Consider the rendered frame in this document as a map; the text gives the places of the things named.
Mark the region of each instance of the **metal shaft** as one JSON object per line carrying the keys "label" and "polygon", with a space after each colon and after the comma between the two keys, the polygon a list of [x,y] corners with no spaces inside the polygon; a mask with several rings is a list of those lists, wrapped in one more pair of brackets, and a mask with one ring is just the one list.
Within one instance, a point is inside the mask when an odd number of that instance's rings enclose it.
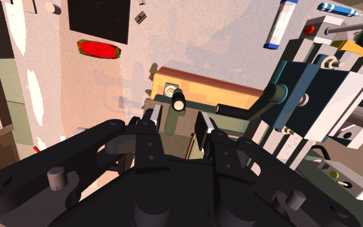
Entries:
{"label": "metal shaft", "polygon": [[361,24],[355,24],[355,25],[348,25],[344,27],[334,27],[334,28],[328,28],[326,30],[326,33],[337,33],[337,32],[348,32],[348,31],[354,31],[354,30],[361,30],[363,29],[363,23]]}

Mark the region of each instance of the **green lever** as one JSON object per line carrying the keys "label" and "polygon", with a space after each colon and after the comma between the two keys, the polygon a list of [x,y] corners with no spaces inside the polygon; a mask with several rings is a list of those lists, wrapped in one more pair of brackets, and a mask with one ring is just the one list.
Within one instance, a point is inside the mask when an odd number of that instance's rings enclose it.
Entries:
{"label": "green lever", "polygon": [[249,109],[253,121],[275,104],[280,104],[287,96],[287,87],[284,84],[269,84],[263,91],[261,97]]}
{"label": "green lever", "polygon": [[176,124],[178,123],[178,117],[185,116],[185,107],[186,102],[183,91],[181,89],[175,89],[165,123],[164,134],[166,136],[174,135]]}

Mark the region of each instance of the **yellow button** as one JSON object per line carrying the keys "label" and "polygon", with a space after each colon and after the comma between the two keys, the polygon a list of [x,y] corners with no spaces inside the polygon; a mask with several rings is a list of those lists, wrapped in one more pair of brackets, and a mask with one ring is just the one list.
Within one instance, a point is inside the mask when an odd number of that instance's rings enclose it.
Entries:
{"label": "yellow button", "polygon": [[335,171],[331,171],[331,172],[329,173],[329,175],[330,175],[331,177],[333,177],[333,178],[338,178],[338,177],[339,177],[339,174],[338,174],[337,172],[335,172]]}

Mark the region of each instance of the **white tube with blue caps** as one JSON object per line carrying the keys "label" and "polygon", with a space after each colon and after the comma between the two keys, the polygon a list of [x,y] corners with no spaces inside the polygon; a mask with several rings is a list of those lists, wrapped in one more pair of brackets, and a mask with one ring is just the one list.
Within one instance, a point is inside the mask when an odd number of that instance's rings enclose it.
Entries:
{"label": "white tube with blue caps", "polygon": [[354,9],[347,9],[344,7],[339,7],[327,3],[322,3],[318,6],[318,10],[325,11],[328,13],[335,13],[346,17],[352,16],[362,16],[363,14],[358,14],[358,12]]}
{"label": "white tube with blue caps", "polygon": [[263,45],[264,48],[271,50],[278,49],[297,1],[298,0],[281,0],[270,34],[268,35],[265,45]]}

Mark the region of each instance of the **red object with green trim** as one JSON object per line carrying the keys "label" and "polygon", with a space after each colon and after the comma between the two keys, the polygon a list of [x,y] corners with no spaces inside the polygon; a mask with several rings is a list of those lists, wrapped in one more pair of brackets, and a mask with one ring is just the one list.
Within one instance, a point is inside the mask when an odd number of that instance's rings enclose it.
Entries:
{"label": "red object with green trim", "polygon": [[121,53],[121,49],[117,46],[95,41],[82,39],[77,42],[77,45],[81,54],[95,58],[116,59]]}

